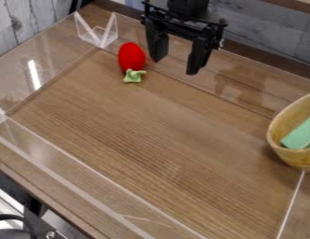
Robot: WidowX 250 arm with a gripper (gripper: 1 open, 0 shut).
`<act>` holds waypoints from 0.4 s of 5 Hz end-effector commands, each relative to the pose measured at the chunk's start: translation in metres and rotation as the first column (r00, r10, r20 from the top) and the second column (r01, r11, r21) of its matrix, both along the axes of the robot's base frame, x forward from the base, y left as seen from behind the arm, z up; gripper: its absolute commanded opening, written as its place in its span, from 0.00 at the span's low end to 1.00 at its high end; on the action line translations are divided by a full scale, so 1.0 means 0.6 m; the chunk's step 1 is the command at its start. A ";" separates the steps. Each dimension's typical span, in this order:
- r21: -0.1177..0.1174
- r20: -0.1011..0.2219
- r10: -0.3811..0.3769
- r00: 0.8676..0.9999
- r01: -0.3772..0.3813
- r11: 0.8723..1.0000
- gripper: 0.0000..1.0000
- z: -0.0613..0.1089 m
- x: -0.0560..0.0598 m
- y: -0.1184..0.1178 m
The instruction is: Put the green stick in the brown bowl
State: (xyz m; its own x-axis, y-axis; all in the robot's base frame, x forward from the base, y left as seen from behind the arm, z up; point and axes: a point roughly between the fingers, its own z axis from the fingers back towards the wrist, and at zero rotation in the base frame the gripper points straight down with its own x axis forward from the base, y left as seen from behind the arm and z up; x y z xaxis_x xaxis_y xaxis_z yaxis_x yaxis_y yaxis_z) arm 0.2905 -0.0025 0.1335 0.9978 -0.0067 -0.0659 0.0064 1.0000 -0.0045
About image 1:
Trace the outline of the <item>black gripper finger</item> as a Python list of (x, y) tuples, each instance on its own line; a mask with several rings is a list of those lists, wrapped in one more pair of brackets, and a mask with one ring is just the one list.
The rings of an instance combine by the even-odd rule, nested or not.
[(193, 48), (187, 59), (186, 73), (190, 76), (198, 74), (202, 67), (206, 66), (215, 44), (215, 29), (206, 27), (193, 41)]
[(151, 19), (146, 19), (146, 41), (150, 57), (158, 62), (167, 55), (169, 35), (165, 27)]

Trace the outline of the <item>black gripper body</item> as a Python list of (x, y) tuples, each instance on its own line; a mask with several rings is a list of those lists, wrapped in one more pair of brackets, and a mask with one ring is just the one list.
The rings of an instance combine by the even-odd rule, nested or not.
[(211, 48), (221, 49), (227, 20), (210, 11), (209, 4), (210, 0), (143, 0), (145, 18), (183, 38), (195, 38), (210, 30)]

